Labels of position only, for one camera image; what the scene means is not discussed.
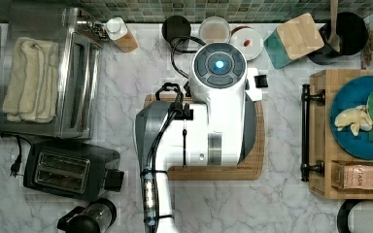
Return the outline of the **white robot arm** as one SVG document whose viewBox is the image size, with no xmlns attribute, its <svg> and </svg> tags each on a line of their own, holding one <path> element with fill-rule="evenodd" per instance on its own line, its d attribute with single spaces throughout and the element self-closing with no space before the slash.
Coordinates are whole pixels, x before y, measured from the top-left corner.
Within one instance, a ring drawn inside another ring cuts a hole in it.
<svg viewBox="0 0 373 233">
<path fill-rule="evenodd" d="M 255 139 L 255 68 L 228 43 L 203 46 L 191 60 L 188 84 L 192 102 L 180 87 L 166 83 L 176 98 L 155 97 L 135 117 L 144 204 L 145 233 L 178 233 L 173 217 L 168 170 L 175 166 L 235 166 L 249 154 Z"/>
</svg>

